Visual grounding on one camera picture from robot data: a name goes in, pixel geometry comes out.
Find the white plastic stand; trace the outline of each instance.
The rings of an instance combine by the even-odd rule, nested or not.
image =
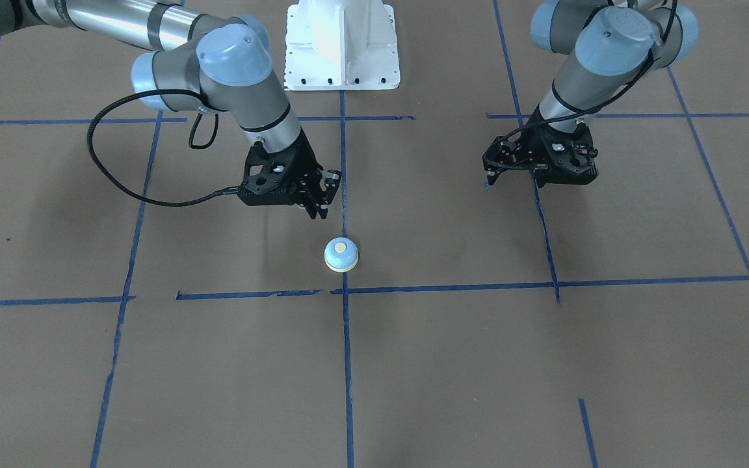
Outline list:
[[[285,87],[395,89],[401,83],[395,10],[382,0],[300,0],[288,8]]]

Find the metallic robot link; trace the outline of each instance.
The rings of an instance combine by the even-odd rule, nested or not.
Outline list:
[[[234,193],[247,205],[299,205],[325,219],[341,173],[324,171],[273,72],[268,34],[253,17],[229,19],[152,0],[0,0],[0,36],[48,24],[101,33],[151,50],[131,71],[136,92],[164,111],[230,112],[252,147]]]
[[[588,124],[623,85],[681,59],[698,41],[698,21],[678,6],[647,11],[656,1],[546,0],[531,23],[533,42],[568,55],[551,89],[516,142],[497,137],[482,161],[492,185],[508,170],[533,171],[538,186],[585,185],[598,170]]]

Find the blue joint cap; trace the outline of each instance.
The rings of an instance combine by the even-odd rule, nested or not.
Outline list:
[[[228,24],[207,33],[196,47],[202,71],[226,86],[253,86],[273,73],[273,60],[252,27]]]
[[[262,41],[262,45],[265,46],[265,49],[270,50],[270,36],[268,36],[268,30],[265,29],[265,25],[261,21],[251,15],[238,15],[233,18],[241,19],[241,21],[244,21],[244,24],[247,24],[247,26],[256,31],[256,34],[259,35],[259,40]]]
[[[651,21],[632,8],[600,10],[577,39],[577,60],[586,70],[616,77],[633,71],[655,42]]]
[[[346,237],[336,237],[325,246],[325,265],[335,272],[345,273],[357,266],[357,246]]]
[[[545,0],[536,12],[533,13],[531,20],[531,39],[536,47],[553,51],[551,47],[551,23],[553,13],[557,11],[559,0]]]
[[[131,86],[135,89],[135,92],[158,89],[157,83],[155,83],[155,72],[152,69],[152,61],[155,60],[155,54],[154,51],[145,53],[137,57],[134,65],[131,66]],[[161,96],[142,97],[140,98],[140,102],[158,111],[172,110],[166,106]]]
[[[671,9],[668,6],[662,6],[662,8]],[[681,60],[682,57],[686,57],[695,48],[695,45],[698,44],[698,35],[700,32],[698,18],[696,18],[695,13],[691,9],[678,5],[678,8],[675,9],[675,15],[678,16],[678,21],[681,22],[681,51],[678,51],[678,56],[675,57],[672,63]]]

